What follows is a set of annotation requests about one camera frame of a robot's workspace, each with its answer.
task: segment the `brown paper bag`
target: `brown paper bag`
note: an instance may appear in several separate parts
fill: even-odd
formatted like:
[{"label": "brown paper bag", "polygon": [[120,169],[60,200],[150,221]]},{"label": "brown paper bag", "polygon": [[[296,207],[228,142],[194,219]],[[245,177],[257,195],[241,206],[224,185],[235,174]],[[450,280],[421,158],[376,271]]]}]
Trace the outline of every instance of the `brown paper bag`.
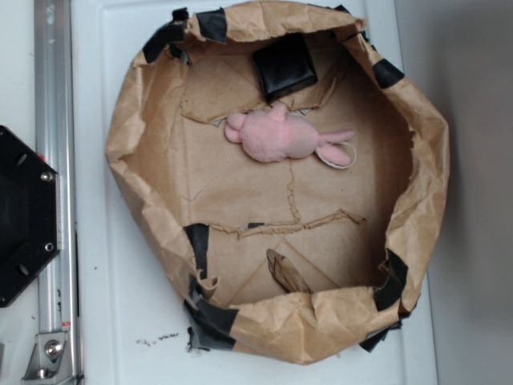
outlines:
[{"label": "brown paper bag", "polygon": [[[247,2],[174,16],[131,64],[106,153],[196,343],[312,363],[407,316],[446,201],[444,119],[344,10]],[[258,163],[218,124],[266,106],[251,54],[297,32],[319,82],[281,101],[313,108],[321,132],[356,132],[348,170],[315,156]],[[313,294],[287,294],[268,249]]]}]

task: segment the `white surface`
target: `white surface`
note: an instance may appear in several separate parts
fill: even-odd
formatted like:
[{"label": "white surface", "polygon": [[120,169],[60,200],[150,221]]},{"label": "white surface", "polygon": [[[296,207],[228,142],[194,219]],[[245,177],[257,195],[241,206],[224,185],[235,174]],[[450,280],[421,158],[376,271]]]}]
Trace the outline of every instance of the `white surface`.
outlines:
[{"label": "white surface", "polygon": [[441,385],[513,383],[513,3],[396,0],[406,74],[447,118],[451,179],[430,266]]},{"label": "white surface", "polygon": [[[320,2],[336,6],[338,2]],[[79,283],[89,384],[436,384],[427,287],[401,331],[372,354],[359,346],[308,367],[233,352],[186,351],[188,323],[159,262],[131,219],[103,157],[125,71],[172,10],[226,2],[80,1],[73,4]],[[369,15],[373,43],[393,63],[400,50],[393,1],[348,1]],[[178,333],[174,338],[159,339]]]},{"label": "white surface", "polygon": [[[0,47],[0,124],[34,148],[33,0],[0,0]],[[36,279],[10,307],[0,309],[0,385],[19,383],[25,375],[38,327]]]}]

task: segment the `black hexagonal plate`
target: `black hexagonal plate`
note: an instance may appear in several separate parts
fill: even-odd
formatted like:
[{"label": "black hexagonal plate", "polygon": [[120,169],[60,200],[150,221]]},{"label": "black hexagonal plate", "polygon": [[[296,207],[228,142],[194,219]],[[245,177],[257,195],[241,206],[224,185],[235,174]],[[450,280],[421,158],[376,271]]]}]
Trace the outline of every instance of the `black hexagonal plate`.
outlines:
[{"label": "black hexagonal plate", "polygon": [[0,307],[58,252],[57,172],[0,126]]}]

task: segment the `plush toy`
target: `plush toy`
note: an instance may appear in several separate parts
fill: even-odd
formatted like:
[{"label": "plush toy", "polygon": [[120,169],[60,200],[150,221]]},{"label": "plush toy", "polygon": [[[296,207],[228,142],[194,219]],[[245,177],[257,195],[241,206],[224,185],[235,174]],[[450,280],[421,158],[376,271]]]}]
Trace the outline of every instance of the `plush toy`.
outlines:
[{"label": "plush toy", "polygon": [[[271,111],[235,113],[228,116],[224,134],[259,162],[280,162],[290,157],[306,158],[316,153],[327,165],[335,168],[351,167],[356,151],[346,143],[354,135],[352,130],[320,134],[307,120],[287,112],[287,106],[278,103]],[[353,159],[333,144],[353,149]]]}]

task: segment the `screw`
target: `screw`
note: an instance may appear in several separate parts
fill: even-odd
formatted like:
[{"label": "screw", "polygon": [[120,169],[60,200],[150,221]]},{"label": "screw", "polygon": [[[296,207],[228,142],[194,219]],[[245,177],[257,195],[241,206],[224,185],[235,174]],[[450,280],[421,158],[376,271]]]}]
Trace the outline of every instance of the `screw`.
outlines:
[{"label": "screw", "polygon": [[54,339],[45,345],[45,354],[49,359],[57,359],[63,353],[63,345]]},{"label": "screw", "polygon": [[43,174],[41,174],[41,180],[43,182],[51,182],[54,179],[54,176],[51,172],[45,171]]},{"label": "screw", "polygon": [[45,367],[42,367],[41,369],[38,369],[35,372],[35,378],[36,379],[46,379],[46,378],[48,378],[48,369],[46,369]]}]

